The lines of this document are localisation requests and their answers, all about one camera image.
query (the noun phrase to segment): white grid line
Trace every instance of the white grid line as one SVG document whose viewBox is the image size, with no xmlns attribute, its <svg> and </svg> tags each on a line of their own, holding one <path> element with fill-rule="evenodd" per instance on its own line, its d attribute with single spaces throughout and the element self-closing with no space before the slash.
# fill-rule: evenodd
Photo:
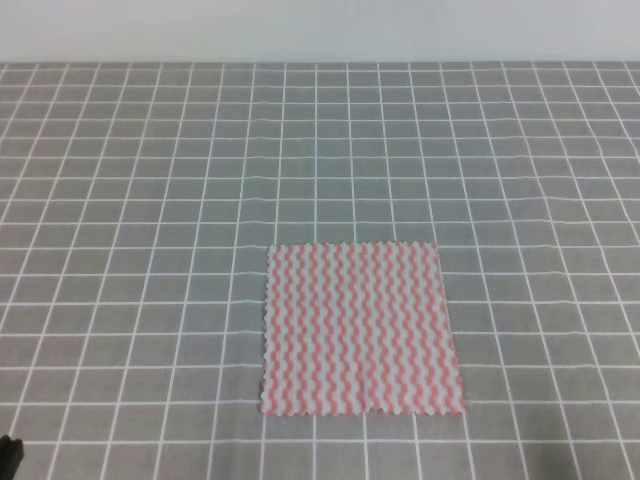
<svg viewBox="0 0 640 480">
<path fill-rule="evenodd" d="M 536 75 L 536 78 L 538 78 L 538 73 L 535 71 L 535 69 L 534 69 L 534 73 L 535 73 L 535 75 Z M 562 139 L 560 139 L 560 142 L 561 142 L 561 144 L 562 144 L 562 148 L 563 148 L 563 150 L 564 150 L 565 158 L 567 159 L 567 164 L 569 165 L 569 169 L 571 170 L 571 173 L 572 173 L 572 174 L 574 174 L 574 172 L 573 172 L 573 167 L 571 166 L 571 163 L 568 161 L 567 150 L 566 150 L 566 148 L 565 148 L 565 146 L 564 146 L 564 143 L 562 142 Z M 527 149 L 528 149 L 529 151 L 531 151 L 531 150 L 530 150 L 530 146 L 529 146 L 529 142 L 528 142 L 528 140 L 526 140 L 526 139 L 525 139 L 525 144 L 527 145 Z M 533 169 L 534 169 L 534 171 L 536 171 L 535 163 L 533 163 Z M 578 189 L 578 194 L 580 195 L 580 198 L 582 198 L 582 193 L 580 192 L 580 190 L 579 190 L 579 189 Z M 545 206 L 546 206 L 547 211 L 549 212 L 549 215 L 550 215 L 551 213 L 550 213 L 550 209 L 549 209 L 549 204 L 547 203 L 547 201 L 546 201 L 546 200 L 545 200 Z M 584 206 L 584 209 L 585 209 L 585 212 L 586 212 L 587 217 L 588 217 L 588 219 L 589 219 L 589 223 L 591 224 L 591 228 L 593 229 L 593 233 L 594 233 L 594 235 L 596 236 L 596 239 L 597 239 L 597 233 L 596 233 L 596 231 L 595 231 L 595 228 L 594 228 L 594 226 L 593 226 L 593 223 L 591 222 L 591 217 L 590 217 L 590 215 L 589 215 L 588 210 L 586 209 L 586 205 Z M 552 228 L 552 230 L 553 230 L 553 235 L 554 235 L 554 237 L 556 238 L 556 242 L 558 242 L 558 243 L 559 243 L 559 241 L 558 241 L 558 235 L 557 235 L 557 232 L 556 232 L 555 226 L 554 226 L 553 224 L 552 224 L 552 227 L 551 227 L 551 228 Z M 561 260 L 562 260 L 562 264 L 563 264 L 563 266 L 565 267 L 565 270 L 566 270 L 566 260 L 565 260 L 564 253 L 562 252 L 562 250 L 560 250 L 560 258 L 561 258 Z M 572 279 L 571 279 L 571 277 L 570 277 L 570 276 L 569 276 L 568 280 L 569 280 L 569 287 L 570 287 L 570 289 L 571 289 L 571 294 L 572 294 L 573 298 L 577 300 L 578 296 L 576 295 L 575 287 L 574 287 L 573 281 L 572 281 Z M 579 315 L 579 317 L 580 317 L 580 321 L 581 321 L 581 323 L 582 323 L 582 327 L 583 327 L 583 329 L 584 329 L 585 331 L 588 331 L 588 329 L 587 329 L 587 324 L 586 324 L 586 322 L 585 322 L 585 320 L 584 320 L 584 316 L 583 316 L 583 313 L 582 313 L 582 309 L 578 309 L 578 315 Z M 590 339 L 589 337 L 587 337 L 587 339 L 588 339 L 588 343 L 589 343 L 589 348 L 590 348 L 590 350 L 591 350 L 591 354 L 593 355 L 593 358 L 594 358 L 594 360 L 595 360 L 595 362 L 596 362 L 596 367 L 597 367 L 597 370 L 598 370 L 598 374 L 599 374 L 599 376 L 600 376 L 600 380 L 601 380 L 601 382 L 602 382 L 602 386 L 603 386 L 603 389 L 604 389 L 604 392 L 605 392 L 605 396 L 606 396 L 607 400 L 610 400 L 609 390 L 608 390 L 608 387 L 607 387 L 607 385 L 606 385 L 606 383 L 605 383 L 604 376 L 602 375 L 602 371 L 601 371 L 601 369 L 600 369 L 600 367 L 599 367 L 599 364 L 598 364 L 598 358 L 597 358 L 597 356 L 596 356 L 595 349 L 593 348 L 593 344 L 592 344 L 592 342 L 591 342 L 591 339 Z M 611 413 L 611 416 L 612 416 L 612 420 L 613 420 L 614 425 L 615 425 L 615 428 L 616 428 L 616 432 L 617 432 L 617 434 L 618 434 L 618 438 L 619 438 L 619 439 L 621 439 L 620 429 L 619 429 L 619 427 L 618 427 L 618 424 L 617 424 L 617 421 L 616 421 L 616 418 L 615 418 L 615 412 L 613 411 L 613 407 L 611 406 L 611 404 L 609 404 L 609 408 L 610 408 L 610 413 Z M 629 469 L 630 477 L 631 477 L 631 479 L 633 480 L 633 478 L 634 478 L 634 477 L 633 477 L 633 473 L 631 472 L 631 467 L 630 467 L 630 464 L 629 464 L 629 460 L 628 460 L 628 458 L 627 458 L 626 451 L 625 451 L 625 449 L 624 449 L 624 445 L 621 445 L 621 448 L 622 448 L 622 450 L 623 450 L 623 455 L 624 455 L 624 457 L 625 457 L 625 462 L 627 463 L 627 467 L 628 467 L 628 469 Z M 575 462 L 575 466 L 576 466 L 576 469 L 577 469 L 577 470 L 579 470 L 579 469 L 580 469 L 580 466 L 579 466 L 579 464 L 578 464 L 578 462 L 577 462 L 577 461 Z"/>
<path fill-rule="evenodd" d="M 442 70 L 440 71 L 440 75 L 442 76 L 442 79 L 444 81 L 444 74 L 442 72 Z M 447 108 L 449 109 L 449 117 L 451 117 L 451 110 L 449 105 L 447 105 Z M 455 131 L 453 130 L 453 124 L 451 125 L 451 130 L 453 133 L 453 138 L 454 138 L 454 145 L 455 145 L 455 151 L 456 153 L 458 152 L 458 144 L 456 143 L 456 138 L 455 138 Z M 458 157 L 458 166 L 460 168 L 460 172 L 463 172 L 462 169 L 462 161 L 460 159 L 460 157 Z M 471 215 L 471 205 L 469 203 L 469 197 L 467 195 L 467 187 L 466 185 L 463 183 L 462 184 L 462 188 L 464 191 L 464 196 L 465 199 L 467 200 L 467 212 L 469 214 L 469 218 L 473 218 Z M 481 272 L 481 276 L 482 276 L 482 284 L 484 287 L 484 292 L 487 298 L 490 298 L 489 296 L 489 288 L 487 286 L 487 280 L 484 274 L 484 265 L 483 265 L 483 260 L 482 260 L 482 256 L 480 255 L 480 248 L 478 247 L 478 235 L 476 233 L 476 227 L 475 227 L 475 223 L 473 221 L 470 222 L 471 223 L 471 231 L 473 233 L 473 238 L 474 238 L 474 242 L 476 244 L 476 250 L 477 250 L 477 254 L 478 254 L 478 261 L 479 261 L 479 266 L 480 266 L 480 272 Z M 495 335 L 495 341 L 496 341 L 496 348 L 498 351 L 498 357 L 500 358 L 500 363 L 502 365 L 504 365 L 505 361 L 504 361 L 504 356 L 502 354 L 502 347 L 500 345 L 500 339 L 498 338 L 497 335 L 497 327 L 496 327 L 496 321 L 495 321 L 495 317 L 494 317 L 494 312 L 493 312 L 493 308 L 490 305 L 489 306 L 489 315 L 491 317 L 491 325 L 493 327 L 493 331 L 494 331 L 494 335 Z M 510 410 L 511 410 L 511 418 L 513 420 L 513 427 L 514 427 L 514 431 L 515 431 L 515 435 L 516 435 L 516 441 L 518 444 L 518 451 L 520 452 L 520 461 L 522 462 L 522 470 L 523 470 L 523 474 L 524 474 L 524 480 L 529 480 L 529 471 L 527 469 L 527 463 L 525 460 L 525 455 L 524 455 L 524 448 L 522 446 L 522 439 L 520 437 L 520 428 L 518 426 L 518 417 L 516 415 L 516 410 L 515 407 L 512 403 L 513 401 L 513 397 L 511 395 L 511 388 L 509 386 L 509 377 L 507 376 L 507 371 L 506 369 L 503 368 L 502 370 L 502 376 L 504 378 L 504 383 L 506 385 L 506 389 L 507 389 L 507 397 L 509 398 L 509 402 L 510 402 Z"/>
<path fill-rule="evenodd" d="M 415 90 L 413 88 L 413 75 L 409 75 L 409 87 L 411 88 L 411 98 L 414 100 L 414 104 L 413 104 L 413 114 L 415 116 L 415 122 L 416 122 L 416 128 L 419 129 L 420 125 L 419 125 L 419 118 L 418 118 L 418 109 L 415 105 Z M 433 220 L 433 206 L 431 204 L 431 192 L 429 190 L 429 181 L 427 178 L 427 168 L 424 162 L 424 150 L 422 147 L 422 142 L 420 142 L 419 144 L 419 148 L 420 148 L 420 157 L 421 157 L 421 167 L 422 167 L 422 176 L 424 177 L 424 187 L 425 187 L 425 194 L 427 197 L 427 207 L 429 209 L 429 218 L 431 220 Z M 432 225 L 431 230 L 433 232 L 433 240 L 436 242 L 436 245 L 438 245 L 438 248 L 442 248 L 439 244 L 438 244 L 438 234 L 436 232 L 436 228 L 435 225 Z M 466 445 L 467 445 L 467 461 L 469 462 L 469 470 L 471 472 L 471 480 L 476 480 L 476 467 L 475 467 L 475 463 L 473 461 L 473 451 L 471 449 L 471 437 L 469 436 L 469 425 L 468 425 L 468 420 L 467 420 L 467 414 L 466 412 L 463 414 L 462 417 L 462 424 L 464 426 L 464 436 L 466 438 Z M 418 440 L 419 440 L 419 436 L 418 436 L 418 426 L 417 426 L 417 420 L 416 417 L 414 415 L 413 417 L 413 429 L 414 429 L 414 436 L 415 436 L 415 440 L 416 440 L 416 450 L 419 452 L 420 451 L 420 447 L 418 445 Z"/>
<path fill-rule="evenodd" d="M 255 67 L 252 71 L 252 82 L 255 81 L 255 75 L 256 75 L 256 70 Z M 253 89 L 251 90 L 251 98 L 249 100 L 249 115 L 251 115 L 251 108 L 253 107 Z M 245 143 L 245 156 L 247 154 L 247 149 L 248 148 L 248 142 Z M 247 162 L 246 159 L 242 162 L 242 174 L 244 175 L 245 169 L 247 166 Z M 240 181 L 240 196 L 242 196 L 242 190 L 244 188 L 244 179 L 242 179 Z M 236 231 L 235 231 L 235 238 L 233 241 L 233 253 L 232 253 L 232 257 L 231 257 L 231 271 L 233 272 L 235 269 L 235 263 L 236 263 L 236 252 L 237 252 L 237 245 L 238 245 L 238 233 L 240 230 L 240 207 L 238 207 L 238 212 L 237 212 L 237 217 L 236 217 Z M 224 331 L 223 331 L 223 336 L 222 336 L 222 350 L 220 352 L 220 361 L 222 362 L 220 365 L 220 369 L 218 370 L 218 387 L 216 390 L 216 402 L 219 402 L 220 400 L 220 390 L 222 389 L 222 375 L 224 374 L 224 357 L 226 354 L 226 347 L 227 347 L 227 332 L 229 331 L 229 310 L 230 310 L 230 305 L 231 305 L 231 299 L 233 298 L 233 281 L 229 281 L 229 291 L 227 293 L 227 309 L 225 312 L 225 320 L 224 320 Z M 215 438 L 216 438 L 216 429 L 217 429 L 217 425 L 218 425 L 218 414 L 219 414 L 219 410 L 218 410 L 218 404 L 216 403 L 216 407 L 214 409 L 213 412 L 213 422 L 212 422 L 212 426 L 211 426 L 211 445 L 209 447 L 209 460 L 207 462 L 207 479 L 211 478 L 212 475 L 212 469 L 213 469 L 213 455 L 214 455 L 214 445 L 215 445 Z"/>
<path fill-rule="evenodd" d="M 56 96 L 57 96 L 57 94 L 59 93 L 59 91 L 60 91 L 60 88 L 58 87 L 58 88 L 56 89 L 56 94 L 55 94 Z M 57 171 L 57 177 L 56 177 L 56 180 L 54 180 L 54 186 L 55 186 L 55 184 L 58 182 L 58 180 L 59 180 L 59 178 L 60 178 L 60 173 L 61 173 L 61 171 L 62 171 L 62 164 L 60 164 L 60 167 L 59 167 L 59 169 L 58 169 L 58 171 Z M 50 192 L 50 194 L 49 194 L 49 199 L 51 198 L 51 194 L 52 194 L 52 192 L 53 192 L 53 188 L 51 189 L 51 192 Z M 42 210 L 42 213 L 41 213 L 41 215 L 40 215 L 40 221 L 42 221 L 42 219 L 44 218 L 44 216 L 45 216 L 45 210 L 43 209 L 43 210 Z M 38 224 L 38 226 L 36 227 L 36 232 L 34 233 L 34 236 L 33 236 L 33 239 L 32 239 L 32 243 L 35 241 L 35 238 L 36 238 L 36 236 L 37 236 L 38 230 L 40 229 L 40 225 L 41 225 L 41 224 Z M 77 229 L 76 229 L 76 231 L 74 232 L 74 239 L 73 239 L 73 240 L 72 240 L 72 242 L 71 242 L 71 244 L 72 244 L 72 245 L 73 245 L 73 244 L 74 244 L 74 242 L 75 242 L 75 235 L 76 235 L 76 234 L 77 234 Z M 64 263 L 64 266 L 63 266 L 63 268 L 62 268 L 62 271 L 63 271 L 63 272 L 64 272 L 64 271 L 66 270 L 66 268 L 67 268 L 68 261 L 69 261 L 69 256 L 70 256 L 70 254 L 68 254 L 68 255 L 66 256 L 66 258 L 65 258 L 65 263 Z M 9 303 L 12 303 L 13 299 L 15 298 L 16 292 L 17 292 L 17 290 L 18 290 L 18 283 L 19 283 L 19 279 L 21 278 L 21 275 L 24 273 L 24 269 L 25 269 L 26 263 L 27 263 L 27 259 L 26 259 L 26 256 L 25 256 L 25 258 L 23 259 L 22 265 L 21 265 L 21 267 L 20 267 L 20 272 L 19 272 L 19 274 L 18 274 L 18 277 L 17 277 L 17 279 L 16 279 L 16 281 L 15 281 L 15 283 L 14 283 L 14 285 L 13 285 L 13 289 L 12 289 L 12 291 L 11 291 L 11 296 L 9 297 Z M 59 282 L 57 282 L 57 284 L 56 284 L 55 292 L 54 292 L 53 297 L 52 297 L 53 299 L 55 299 L 55 298 L 58 296 L 58 293 L 59 293 L 59 291 L 60 291 L 60 286 L 61 286 L 61 285 L 62 285 L 62 280 L 60 280 L 60 281 L 59 281 Z M 49 319 L 50 319 L 50 316 L 51 316 L 51 310 L 52 310 L 52 308 L 49 308 L 49 309 L 48 309 L 47 317 L 46 317 L 45 322 L 44 322 L 43 331 L 44 331 L 44 329 L 46 329 L 46 326 L 47 326 L 47 325 L 48 325 L 48 323 L 49 323 Z M 6 318 L 7 318 L 7 317 L 6 317 L 6 313 L 7 313 L 7 311 L 5 311 L 5 315 L 3 315 L 2 322 L 0 322 L 0 330 L 2 330 L 2 329 L 4 328 L 4 323 L 5 323 Z M 36 360 L 37 360 L 38 355 L 39 355 L 39 353 L 40 353 L 40 348 L 41 348 L 41 346 L 42 346 L 42 342 L 43 342 L 43 340 L 44 340 L 44 337 L 42 337 L 42 336 L 38 338 L 38 342 L 37 342 L 37 345 L 36 345 L 36 348 L 35 348 L 35 352 L 34 352 L 34 354 L 33 354 L 33 359 L 32 359 L 32 362 L 31 362 L 31 366 L 30 366 L 29 371 L 28 371 L 28 373 L 27 373 L 27 378 L 26 378 L 26 380 L 25 380 L 24 387 L 23 387 L 23 389 L 22 389 L 22 391 L 21 391 L 21 393 L 20 393 L 20 400 L 24 400 L 24 398 L 25 398 L 25 396 L 26 396 L 26 393 L 27 393 L 27 385 L 28 385 L 28 383 L 29 383 L 29 382 L 30 382 L 30 380 L 31 380 L 31 376 L 33 375 L 34 366 L 35 366 L 35 364 L 36 364 Z M 20 405 L 18 405 L 18 407 L 16 408 L 16 411 L 15 411 L 15 413 L 14 413 L 14 415 L 13 415 L 13 421 L 12 421 L 12 423 L 11 423 L 11 427 L 9 428 L 9 433 L 10 433 L 10 434 L 11 434 L 12 432 L 14 432 L 14 430 L 15 430 L 15 428 L 16 428 L 16 425 L 17 425 L 17 423 L 18 423 L 18 418 L 20 417 L 20 411 L 21 411 L 21 406 L 20 406 Z M 62 431 L 63 431 L 63 427 L 64 427 L 64 419 L 63 419 L 62 427 L 60 428 L 60 436 L 59 436 L 59 439 L 60 439 L 60 438 L 62 438 Z M 51 467 L 52 467 L 52 468 L 53 468 L 53 464 L 54 464 L 54 459 L 55 459 L 55 452 L 54 452 L 54 458 L 52 459 L 52 462 L 51 462 Z"/>
<path fill-rule="evenodd" d="M 471 72 L 471 75 L 473 76 L 473 79 L 474 79 L 474 82 L 475 82 L 476 81 L 475 80 L 476 77 L 475 77 L 475 73 L 473 71 Z M 482 103 L 480 104 L 480 112 L 482 113 L 482 118 L 485 119 L 484 105 Z M 490 143 L 490 146 L 491 146 L 491 152 L 494 153 L 493 144 Z M 505 190 L 504 190 L 504 183 L 502 181 L 502 177 L 500 176 L 500 168 L 498 166 L 498 161 L 495 159 L 495 156 L 494 156 L 494 164 L 495 164 L 495 167 L 496 167 L 496 171 L 498 172 L 498 179 L 499 179 L 499 182 L 500 182 L 500 189 L 502 191 L 502 195 L 504 197 L 506 197 L 507 195 L 506 195 Z M 507 202 L 507 213 L 509 215 L 509 220 L 511 220 L 511 223 L 513 224 L 513 215 L 512 215 L 512 212 L 511 212 L 511 207 L 510 207 L 508 202 Z M 524 260 L 524 256 L 522 255 L 522 249 L 520 248 L 520 242 L 518 240 L 517 232 L 514 231 L 513 234 L 514 234 L 514 238 L 515 238 L 515 241 L 516 241 L 516 250 L 518 251 L 518 257 L 520 259 L 520 264 L 522 266 L 522 269 L 526 270 L 526 263 L 525 263 L 525 260 Z M 529 297 L 530 298 L 534 298 L 533 289 L 531 288 L 531 282 L 529 281 L 529 275 L 525 275 L 525 282 L 527 284 L 527 290 L 529 291 Z M 536 325 L 538 327 L 538 331 L 540 332 L 540 339 L 542 340 L 542 347 L 544 349 L 545 357 L 547 359 L 547 362 L 549 364 L 551 364 L 551 355 L 549 354 L 549 347 L 547 345 L 546 337 L 545 337 L 545 335 L 543 335 L 544 330 L 542 328 L 542 322 L 540 321 L 540 314 L 538 312 L 538 309 L 535 308 L 535 307 L 533 308 L 533 312 L 534 312 L 534 316 L 535 316 L 535 319 L 536 319 Z M 582 479 L 582 473 L 580 471 L 580 465 L 578 464 L 578 458 L 576 456 L 575 447 L 573 445 L 573 436 L 571 435 L 571 430 L 569 429 L 569 422 L 567 420 L 567 414 L 565 412 L 564 405 L 562 404 L 562 395 L 560 393 L 560 388 L 558 387 L 558 381 L 556 379 L 555 371 L 553 369 L 550 369 L 550 371 L 551 371 L 551 380 L 553 382 L 553 388 L 555 390 L 556 396 L 558 397 L 558 400 L 559 400 L 559 403 L 560 403 L 560 414 L 562 415 L 562 422 L 563 422 L 564 428 L 565 428 L 565 430 L 567 432 L 567 438 L 569 439 L 569 448 L 571 450 L 571 457 L 572 457 L 573 463 L 574 463 L 574 465 L 576 467 L 576 473 L 577 473 L 577 476 L 578 476 L 578 480 L 581 480 Z M 517 423 L 518 419 L 517 419 L 516 414 L 515 414 L 515 409 L 513 410 L 513 415 L 514 415 L 513 420 L 514 420 L 514 422 Z M 528 466 L 526 464 L 526 457 L 524 456 L 524 453 L 522 453 L 522 462 L 524 464 L 525 470 L 528 470 Z"/>
</svg>

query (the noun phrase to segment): cloth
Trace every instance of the cloth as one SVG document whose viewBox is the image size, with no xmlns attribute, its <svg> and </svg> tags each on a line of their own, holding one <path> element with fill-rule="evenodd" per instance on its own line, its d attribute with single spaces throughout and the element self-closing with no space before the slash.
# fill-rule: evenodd
<svg viewBox="0 0 640 480">
<path fill-rule="evenodd" d="M 269 250 L 267 415 L 464 411 L 435 244 Z"/>
</svg>

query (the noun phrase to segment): table surface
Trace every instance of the table surface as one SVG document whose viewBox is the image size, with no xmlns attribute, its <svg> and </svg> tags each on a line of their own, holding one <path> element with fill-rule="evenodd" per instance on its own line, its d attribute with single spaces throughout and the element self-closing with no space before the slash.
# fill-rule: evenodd
<svg viewBox="0 0 640 480">
<path fill-rule="evenodd" d="M 640 478 L 638 68 L 0 65 L 18 479 Z M 267 248 L 394 239 L 466 416 L 261 415 Z"/>
</svg>

